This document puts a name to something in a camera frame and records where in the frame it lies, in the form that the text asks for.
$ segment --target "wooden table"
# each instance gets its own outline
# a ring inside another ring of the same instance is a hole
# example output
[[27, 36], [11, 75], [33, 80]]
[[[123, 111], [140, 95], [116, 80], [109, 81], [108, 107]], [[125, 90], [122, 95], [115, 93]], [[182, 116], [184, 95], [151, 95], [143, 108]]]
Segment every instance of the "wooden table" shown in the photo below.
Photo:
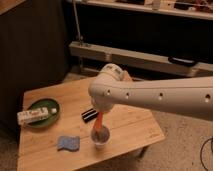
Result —
[[[110, 140], [97, 150], [90, 139], [94, 120], [85, 124], [81, 113], [91, 108], [88, 85], [94, 78], [27, 91], [24, 109], [41, 98], [53, 98], [60, 104], [60, 118], [45, 130], [22, 128], [18, 170], [75, 170], [163, 140], [164, 134], [150, 110], [115, 105], [104, 115]], [[80, 136], [78, 152], [57, 151], [59, 136]]]

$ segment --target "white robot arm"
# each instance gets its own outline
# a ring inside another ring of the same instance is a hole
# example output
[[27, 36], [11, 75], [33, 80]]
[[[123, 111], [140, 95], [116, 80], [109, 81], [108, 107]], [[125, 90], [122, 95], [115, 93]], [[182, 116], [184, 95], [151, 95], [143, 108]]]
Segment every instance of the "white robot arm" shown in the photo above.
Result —
[[213, 118], [213, 77], [125, 82], [123, 70], [107, 64], [89, 86], [92, 104], [108, 112], [114, 104]]

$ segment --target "wall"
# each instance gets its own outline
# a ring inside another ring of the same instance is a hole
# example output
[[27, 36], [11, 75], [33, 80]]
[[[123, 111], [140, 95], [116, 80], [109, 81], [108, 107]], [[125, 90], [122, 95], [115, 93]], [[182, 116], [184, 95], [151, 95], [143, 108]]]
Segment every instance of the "wall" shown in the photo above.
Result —
[[0, 15], [0, 127], [16, 134], [23, 92], [64, 78], [68, 43], [60, 0], [25, 1]]

